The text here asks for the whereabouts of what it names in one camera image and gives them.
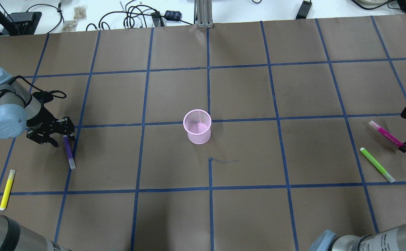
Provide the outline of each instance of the pencil cup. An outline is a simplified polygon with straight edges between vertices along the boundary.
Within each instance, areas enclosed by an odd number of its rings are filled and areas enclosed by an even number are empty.
[[[204,144],[210,138],[210,126],[212,120],[209,113],[203,110],[192,110],[186,114],[183,120],[187,137],[194,144]]]

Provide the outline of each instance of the yellow highlighter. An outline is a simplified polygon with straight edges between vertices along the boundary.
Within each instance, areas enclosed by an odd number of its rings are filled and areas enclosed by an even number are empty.
[[[2,203],[0,204],[0,210],[5,210],[7,202],[9,200],[10,189],[12,188],[12,182],[14,181],[15,170],[9,171],[8,181],[6,182],[5,192],[3,193]]]

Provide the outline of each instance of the black cable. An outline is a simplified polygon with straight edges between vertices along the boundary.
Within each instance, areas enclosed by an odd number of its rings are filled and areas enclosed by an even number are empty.
[[[56,26],[51,29],[49,32],[47,32],[47,34],[50,34],[53,30],[57,29],[57,27],[59,27],[59,25],[61,25],[61,22],[65,22],[65,19],[63,18],[63,14],[61,13],[61,19],[59,20],[58,24],[56,24]]]
[[[374,10],[374,9],[379,8],[379,7],[382,7],[382,6],[384,6],[384,5],[388,5],[389,3],[394,2],[394,1],[396,1],[396,0],[388,0],[387,2],[384,2],[383,4],[380,4],[380,5],[378,5],[378,6],[376,6],[376,7],[372,7],[372,8],[366,8],[366,7],[362,6],[362,5],[360,5],[358,2],[356,2],[356,0],[351,0],[351,1],[354,2],[354,3],[355,3],[358,7],[360,7],[361,9]]]
[[[104,30],[104,24],[107,24],[107,22],[102,22],[102,29],[103,29],[103,30]]]
[[[47,4],[45,4],[45,3],[38,3],[37,5],[33,5],[33,6],[29,7],[29,8],[26,10],[26,12],[28,12],[29,9],[31,9],[32,7],[39,6],[39,5],[41,5],[41,6],[50,6],[50,7],[53,7],[53,8],[55,8],[55,9],[57,9],[57,7],[54,6],[54,5],[47,5]]]
[[[9,15],[9,13],[5,10],[5,8],[3,7],[3,5],[0,3],[0,7],[2,7],[2,9],[5,11],[5,14],[8,15],[9,19],[12,21],[12,23],[14,24],[15,28],[17,29],[17,33],[18,35],[20,35],[20,31],[18,30],[17,25],[15,24],[14,20],[12,19],[12,17]]]
[[[90,25],[94,26],[94,28],[95,28],[96,30],[98,29],[98,27],[96,27],[95,24],[91,23],[91,24],[88,24],[88,25],[87,25],[87,27],[85,28],[85,31],[88,31],[88,27],[90,27]]]

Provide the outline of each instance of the electrical cord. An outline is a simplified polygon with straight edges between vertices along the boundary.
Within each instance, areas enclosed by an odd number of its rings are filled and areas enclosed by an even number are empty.
[[[96,30],[98,30],[98,27],[96,27],[95,24],[91,23],[91,24],[88,24],[88,25],[87,25],[87,27],[85,28],[85,31],[88,31],[88,27],[90,27],[90,25],[94,26],[94,28],[95,28]]]
[[[2,7],[2,9],[5,11],[5,14],[8,15],[9,19],[12,21],[12,24],[14,24],[15,28],[17,29],[17,34],[20,35],[20,31],[18,30],[17,25],[15,24],[14,20],[12,19],[12,16],[9,15],[9,13],[5,10],[5,8],[3,7],[3,5],[0,3],[0,7]]]
[[[58,13],[61,15],[61,18],[60,18],[58,24],[56,24],[56,26],[55,26],[54,28],[52,28],[49,32],[47,32],[47,34],[50,34],[50,33],[53,32],[55,29],[57,29],[57,27],[59,27],[59,25],[61,25],[61,22],[65,22],[65,19],[64,19],[63,14],[62,14],[62,9],[61,9],[62,3],[61,3],[61,2],[59,2],[59,4],[58,4],[57,7],[54,6],[54,5],[47,5],[46,3],[38,3],[37,5],[33,5],[33,6],[29,7],[29,8],[26,10],[26,12],[29,12],[29,9],[31,9],[32,7],[35,7],[35,6],[48,6],[48,7],[53,7],[53,8],[55,8],[55,9],[58,11]]]
[[[107,22],[102,22],[102,24],[107,24]],[[111,30],[110,25],[107,24],[107,27],[108,27],[109,30]],[[102,29],[104,30],[104,26],[102,26]]]
[[[387,2],[384,2],[384,3],[382,3],[382,4],[380,4],[380,5],[378,5],[378,6],[376,6],[376,7],[372,7],[372,8],[366,8],[366,7],[364,7],[364,6],[362,6],[362,5],[360,5],[358,2],[356,2],[356,0],[351,0],[352,2],[354,2],[354,4],[356,4],[358,7],[360,7],[361,9],[365,9],[365,10],[374,10],[374,9],[377,9],[377,8],[379,8],[379,7],[382,7],[382,6],[384,6],[384,5],[389,5],[389,3],[391,3],[391,2],[394,2],[394,1],[396,1],[396,0],[388,0]]]

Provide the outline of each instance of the grid line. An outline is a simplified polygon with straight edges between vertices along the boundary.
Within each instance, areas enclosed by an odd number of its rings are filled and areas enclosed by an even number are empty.
[[[386,44],[384,44],[383,37],[381,36],[380,30],[378,30],[378,26],[376,25],[375,18],[373,16],[370,16],[370,18],[371,18],[371,21],[373,23],[373,27],[375,27],[376,33],[378,34],[378,38],[380,39],[381,45],[383,46],[384,52],[386,53],[387,60],[388,60],[388,62],[390,64],[390,67],[392,68],[393,74],[395,75],[395,78],[397,79],[397,82],[399,84],[399,88],[401,89],[401,91],[402,91],[402,93],[404,95],[404,98],[406,99],[406,90],[404,89],[404,86],[403,86],[403,84],[401,82],[401,79],[398,76],[397,70],[395,69],[395,66],[393,65],[393,62],[392,62],[392,59],[390,58],[390,55],[389,55],[389,52],[387,50]]]
[[[366,182],[366,186],[398,186],[406,185],[406,181],[389,182]],[[360,187],[362,183],[327,183],[327,184],[292,184],[291,188],[334,188],[334,187]],[[209,191],[209,190],[250,190],[250,189],[286,189],[286,185],[249,185],[249,186],[212,186],[212,187],[186,187],[168,189],[116,189],[116,190],[82,190],[68,191],[67,194],[105,194],[105,193],[149,193],[149,192],[189,192],[189,191]],[[11,192],[12,196],[22,195],[61,195],[64,191],[44,191],[44,192]]]
[[[406,58],[390,59],[391,61],[402,61]],[[358,60],[336,60],[330,63],[351,63],[351,62],[388,62],[389,59],[358,59]],[[270,63],[271,66],[284,66],[284,65],[306,65],[306,64],[328,64],[328,61],[313,61],[313,62],[285,62],[285,63]],[[268,64],[248,64],[248,65],[226,65],[226,66],[202,66],[202,67],[187,67],[187,68],[164,68],[164,69],[150,69],[150,72],[158,71],[175,71],[175,70],[201,70],[201,69],[225,69],[225,68],[244,68],[244,67],[264,67]],[[147,70],[118,70],[118,71],[101,71],[92,73],[92,75],[106,75],[106,74],[119,74],[119,73],[146,73]],[[51,78],[51,77],[65,77],[65,76],[83,76],[89,73],[66,73],[66,74],[53,74],[53,75],[40,75],[38,78]],[[34,76],[25,76],[25,78],[33,78]]]
[[[148,93],[148,80],[150,76],[150,62],[152,59],[152,45],[153,45],[153,31],[152,28],[150,32],[150,44],[148,49],[148,58],[147,58],[147,71],[146,71],[146,85],[144,89],[144,105],[143,105],[143,120],[142,120],[142,130],[141,130],[141,143],[139,144],[139,159],[138,159],[138,173],[136,175],[136,189],[138,192],[135,192],[135,201],[133,205],[133,221],[131,225],[131,246],[130,250],[133,251],[135,248],[135,231],[136,231],[136,216],[138,212],[138,196],[139,196],[139,182],[141,177],[141,166],[143,158],[143,147],[144,147],[144,131],[145,131],[145,119],[146,119],[146,108],[147,108],[147,93]]]
[[[345,110],[345,107],[344,107],[344,102],[343,102],[342,97],[341,97],[341,92],[339,90],[338,82],[336,81],[335,72],[333,70],[333,66],[332,66],[331,61],[330,61],[330,56],[328,55],[327,46],[325,45],[325,41],[324,41],[324,36],[322,35],[321,27],[319,26],[319,21],[317,19],[315,19],[315,21],[316,21],[317,30],[319,31],[319,36],[321,38],[322,46],[324,47],[325,56],[327,57],[328,66],[330,68],[333,83],[335,84],[335,89],[336,89],[336,92],[338,94],[339,103],[341,105],[341,109],[342,109],[342,112],[343,112],[343,115],[344,115],[344,120],[345,120],[345,124],[346,124],[346,127],[347,127],[348,135],[350,137],[351,146],[353,148],[354,157],[356,159],[356,164],[358,165],[359,175],[361,176],[361,182],[362,182],[362,186],[364,188],[364,193],[365,193],[365,196],[366,196],[367,205],[368,205],[369,212],[370,212],[370,217],[372,219],[373,228],[375,229],[375,232],[378,233],[378,225],[376,224],[375,214],[373,213],[373,207],[372,207],[372,204],[371,204],[371,201],[370,201],[370,196],[369,196],[369,193],[368,193],[368,190],[367,190],[367,185],[366,185],[366,181],[365,181],[365,178],[364,178],[364,173],[362,173],[361,162],[359,162],[358,151],[356,150],[356,146],[354,144],[353,135],[351,133],[350,124],[348,122],[347,113],[346,113],[346,110]]]
[[[90,73],[88,75],[88,80],[87,80],[87,86],[86,86],[85,92],[84,92],[84,101],[82,102],[81,115],[80,115],[80,118],[79,118],[79,125],[78,125],[78,129],[77,129],[77,133],[76,133],[76,141],[74,142],[74,149],[72,151],[73,156],[76,156],[77,143],[79,142],[79,136],[80,136],[81,126],[82,126],[82,119],[83,119],[83,116],[84,116],[85,104],[86,104],[87,95],[88,95],[88,89],[90,88],[90,81],[91,81],[91,76],[92,76],[92,73],[93,73],[94,62],[96,60],[96,53],[98,52],[98,45],[99,45],[99,38],[100,37],[101,37],[101,31],[99,30],[98,31],[98,37],[96,39],[96,46],[94,48],[93,60],[91,61]],[[68,175],[67,175],[66,182],[65,182],[65,188],[64,188],[64,192],[63,192],[61,208],[60,208],[60,211],[59,211],[58,223],[57,223],[56,232],[55,232],[55,235],[54,235],[54,242],[58,241],[59,231],[60,231],[61,222],[62,222],[62,216],[63,216],[63,210],[64,210],[64,207],[65,207],[66,196],[68,194],[67,192],[68,192],[68,186],[69,186],[70,178],[71,178],[71,169],[68,168]]]
[[[296,221],[294,219],[294,210],[293,210],[293,207],[292,207],[291,184],[290,184],[289,176],[288,176],[288,168],[287,168],[286,157],[285,157],[284,141],[283,141],[283,138],[282,138],[281,119],[280,119],[280,116],[279,116],[279,110],[277,109],[276,93],[274,92],[273,72],[271,71],[271,63],[270,63],[270,58],[269,58],[268,44],[266,42],[266,35],[265,35],[265,29],[263,27],[263,21],[260,21],[260,27],[262,29],[263,42],[265,43],[265,52],[266,52],[266,59],[267,59],[267,63],[268,63],[269,80],[270,80],[270,83],[271,83],[271,93],[273,95],[274,111],[276,113],[277,132],[278,132],[278,135],[279,135],[279,143],[281,145],[281,154],[282,154],[282,162],[283,162],[284,173],[285,173],[285,185],[286,185],[287,196],[288,196],[288,206],[289,206],[289,213],[290,213],[290,218],[291,218],[292,235],[293,235],[293,238],[294,238],[295,249],[296,249],[296,251],[299,251],[299,243],[297,241]]]

